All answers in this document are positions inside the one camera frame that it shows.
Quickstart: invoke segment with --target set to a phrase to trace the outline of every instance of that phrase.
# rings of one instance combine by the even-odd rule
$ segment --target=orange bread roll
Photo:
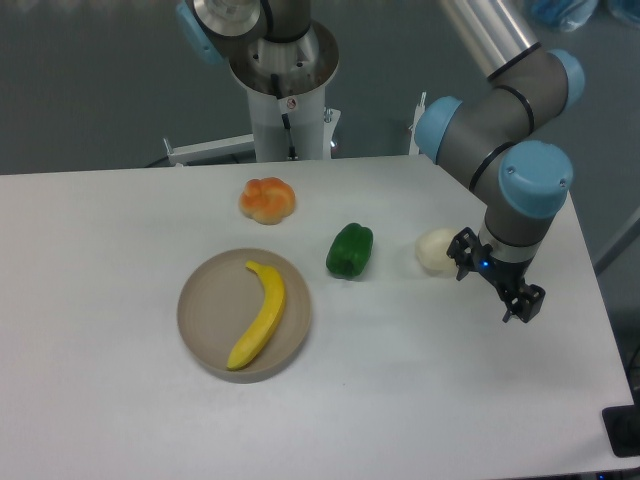
[[[296,206],[293,189],[279,178],[249,180],[238,201],[240,211],[264,225],[275,225],[291,215]]]

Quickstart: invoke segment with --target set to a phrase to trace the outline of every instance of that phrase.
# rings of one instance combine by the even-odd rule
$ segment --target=plate
[[[287,303],[275,333],[262,351],[242,370],[227,370],[227,358],[255,320],[264,291],[247,260],[278,269]],[[267,250],[230,250],[207,260],[187,280],[178,302],[178,328],[196,359],[228,381],[255,382],[286,367],[301,347],[311,324],[309,289],[298,270]]]

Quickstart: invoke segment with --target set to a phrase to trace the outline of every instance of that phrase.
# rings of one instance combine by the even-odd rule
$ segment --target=green bell pepper
[[[372,247],[373,232],[358,223],[350,223],[333,240],[327,254],[327,269],[339,277],[357,277],[367,265]]]

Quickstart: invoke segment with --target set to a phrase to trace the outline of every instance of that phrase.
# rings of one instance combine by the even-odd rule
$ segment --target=white table
[[[277,175],[282,224],[236,202]],[[424,231],[476,229],[484,207],[425,157],[0,178],[0,469],[7,479],[487,479],[624,469],[601,410],[631,403],[576,214],[555,220],[527,280],[530,324],[503,324],[478,275],[429,278]],[[324,260],[371,227],[363,279]],[[255,384],[207,373],[178,333],[189,275],[259,247],[306,279],[297,359]]]

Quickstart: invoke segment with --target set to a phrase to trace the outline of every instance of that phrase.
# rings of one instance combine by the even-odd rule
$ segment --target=banana
[[[264,301],[258,316],[235,344],[227,368],[239,370],[255,358],[275,332],[287,300],[280,272],[270,265],[249,260],[245,266],[255,272],[264,288]]]

